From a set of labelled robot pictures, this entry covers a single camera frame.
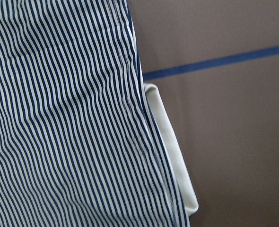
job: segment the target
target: blue line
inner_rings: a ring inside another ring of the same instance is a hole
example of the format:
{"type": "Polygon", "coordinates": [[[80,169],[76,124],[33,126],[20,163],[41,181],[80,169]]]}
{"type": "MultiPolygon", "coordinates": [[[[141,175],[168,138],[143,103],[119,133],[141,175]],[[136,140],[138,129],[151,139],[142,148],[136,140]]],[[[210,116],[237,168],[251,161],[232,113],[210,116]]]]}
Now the blue line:
{"type": "Polygon", "coordinates": [[[164,69],[164,70],[147,72],[147,73],[143,74],[143,79],[150,80],[150,79],[169,77],[169,76],[178,75],[178,74],[182,74],[182,73],[194,72],[194,71],[198,71],[198,70],[204,70],[204,69],[209,69],[209,68],[223,66],[223,65],[229,65],[229,64],[233,64],[233,63],[237,63],[237,62],[269,57],[269,56],[273,56],[273,55],[277,55],[277,54],[279,54],[279,46],[262,49],[262,50],[257,50],[257,51],[230,55],[227,57],[215,58],[215,59],[207,60],[207,61],[200,61],[200,62],[172,67],[172,68],[168,68],[168,69],[164,69]]]}

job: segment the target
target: white cuff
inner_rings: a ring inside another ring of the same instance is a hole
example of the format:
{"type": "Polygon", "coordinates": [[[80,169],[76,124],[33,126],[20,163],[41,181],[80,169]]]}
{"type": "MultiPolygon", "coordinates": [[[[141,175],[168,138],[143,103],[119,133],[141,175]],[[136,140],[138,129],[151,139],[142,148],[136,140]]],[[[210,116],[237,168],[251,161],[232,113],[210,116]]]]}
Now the white cuff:
{"type": "Polygon", "coordinates": [[[197,211],[198,202],[175,133],[167,116],[157,86],[144,83],[144,88],[149,107],[165,143],[183,197],[185,210],[188,216],[190,216],[197,211]]]}

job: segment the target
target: striped shirt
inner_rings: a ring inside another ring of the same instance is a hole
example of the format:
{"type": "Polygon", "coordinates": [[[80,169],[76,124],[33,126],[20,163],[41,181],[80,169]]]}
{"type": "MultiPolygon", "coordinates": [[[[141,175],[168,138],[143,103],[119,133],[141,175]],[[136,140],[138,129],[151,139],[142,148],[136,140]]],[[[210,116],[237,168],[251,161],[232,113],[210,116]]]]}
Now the striped shirt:
{"type": "Polygon", "coordinates": [[[189,226],[126,0],[0,0],[0,226],[189,226]]]}

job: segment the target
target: brown wall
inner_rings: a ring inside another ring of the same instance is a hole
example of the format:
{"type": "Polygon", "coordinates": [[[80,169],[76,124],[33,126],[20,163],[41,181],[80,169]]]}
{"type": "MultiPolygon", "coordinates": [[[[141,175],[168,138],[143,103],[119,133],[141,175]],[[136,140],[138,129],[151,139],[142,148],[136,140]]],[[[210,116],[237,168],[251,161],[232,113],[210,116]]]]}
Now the brown wall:
{"type": "MultiPolygon", "coordinates": [[[[129,1],[143,71],[279,45],[279,1],[129,1]]],[[[192,227],[279,227],[279,56],[158,86],[200,205],[192,227]]]]}

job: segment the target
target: clothing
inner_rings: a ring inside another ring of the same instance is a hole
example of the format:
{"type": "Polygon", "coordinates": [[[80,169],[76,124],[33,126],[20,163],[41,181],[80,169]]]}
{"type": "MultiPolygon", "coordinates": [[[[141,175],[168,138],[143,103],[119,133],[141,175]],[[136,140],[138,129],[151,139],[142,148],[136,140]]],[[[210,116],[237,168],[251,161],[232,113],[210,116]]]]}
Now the clothing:
{"type": "Polygon", "coordinates": [[[0,0],[0,226],[189,226],[125,0],[0,0]]]}
{"type": "Polygon", "coordinates": [[[144,83],[149,107],[157,123],[161,138],[166,147],[168,158],[180,188],[188,216],[198,209],[198,202],[192,183],[183,160],[181,149],[178,145],[174,130],[166,113],[162,98],[156,85],[144,83]]]}

